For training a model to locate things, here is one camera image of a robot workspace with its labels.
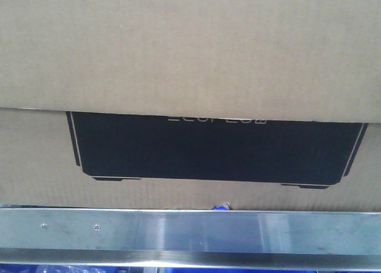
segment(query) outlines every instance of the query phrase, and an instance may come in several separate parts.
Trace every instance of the corrugated cardboard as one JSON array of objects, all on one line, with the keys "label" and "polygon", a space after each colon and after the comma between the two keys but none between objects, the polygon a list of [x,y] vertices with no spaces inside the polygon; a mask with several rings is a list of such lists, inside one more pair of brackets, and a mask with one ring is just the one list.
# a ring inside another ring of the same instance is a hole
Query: corrugated cardboard
[{"label": "corrugated cardboard", "polygon": [[64,112],[0,110],[0,203],[128,209],[381,210],[381,124],[370,124],[351,171],[325,190],[263,182],[96,181],[76,166]]},{"label": "corrugated cardboard", "polygon": [[0,107],[381,122],[380,1],[0,0]]}]

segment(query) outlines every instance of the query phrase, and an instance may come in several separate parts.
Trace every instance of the screw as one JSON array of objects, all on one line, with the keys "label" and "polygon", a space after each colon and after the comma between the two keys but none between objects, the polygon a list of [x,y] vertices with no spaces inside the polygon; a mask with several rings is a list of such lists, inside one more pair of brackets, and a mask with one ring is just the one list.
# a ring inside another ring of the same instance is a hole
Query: screw
[{"label": "screw", "polygon": [[101,226],[99,224],[95,224],[95,225],[93,225],[93,229],[95,231],[99,231],[99,230],[101,230]]}]

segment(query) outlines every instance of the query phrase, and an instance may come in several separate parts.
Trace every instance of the stainless steel shelf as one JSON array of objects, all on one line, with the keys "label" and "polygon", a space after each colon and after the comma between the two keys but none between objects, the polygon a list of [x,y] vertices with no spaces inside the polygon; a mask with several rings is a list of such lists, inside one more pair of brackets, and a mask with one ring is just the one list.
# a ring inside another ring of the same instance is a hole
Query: stainless steel shelf
[{"label": "stainless steel shelf", "polygon": [[381,213],[0,209],[0,262],[381,270]]}]

